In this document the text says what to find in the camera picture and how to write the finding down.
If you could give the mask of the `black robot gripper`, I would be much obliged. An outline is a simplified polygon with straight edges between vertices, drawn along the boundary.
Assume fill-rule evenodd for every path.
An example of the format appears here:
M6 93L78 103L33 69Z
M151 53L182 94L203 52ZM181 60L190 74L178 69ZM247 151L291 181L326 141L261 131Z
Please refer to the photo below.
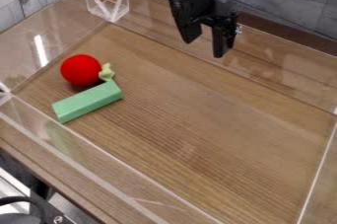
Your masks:
M237 23L238 12L229 3L218 0L167 0L178 33L185 43L191 43L201 35L197 19L215 18L211 27L213 56L221 58L233 48L235 36L242 32Z

